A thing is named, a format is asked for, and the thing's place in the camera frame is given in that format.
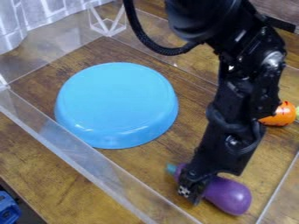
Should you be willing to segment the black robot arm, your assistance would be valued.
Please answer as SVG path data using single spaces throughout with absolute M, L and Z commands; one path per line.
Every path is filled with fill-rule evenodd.
M 218 55 L 218 88 L 208 126 L 178 176 L 178 194 L 196 204 L 221 172 L 240 175 L 276 113 L 285 43 L 248 0 L 165 0 L 173 33 Z

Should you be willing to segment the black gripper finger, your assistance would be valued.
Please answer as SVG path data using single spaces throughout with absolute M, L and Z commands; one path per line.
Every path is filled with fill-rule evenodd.
M 197 176 L 194 171 L 181 171 L 178 176 L 178 190 L 177 193 L 197 206 L 204 195 L 204 191 L 210 184 L 213 176 Z

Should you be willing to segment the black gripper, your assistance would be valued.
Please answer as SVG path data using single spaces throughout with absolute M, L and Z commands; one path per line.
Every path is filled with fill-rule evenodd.
M 284 58 L 269 56 L 250 74 L 218 66 L 218 88 L 206 107 L 208 126 L 185 175 L 205 179 L 220 172 L 238 175 L 265 133 L 258 120 L 280 105 L 278 79 Z

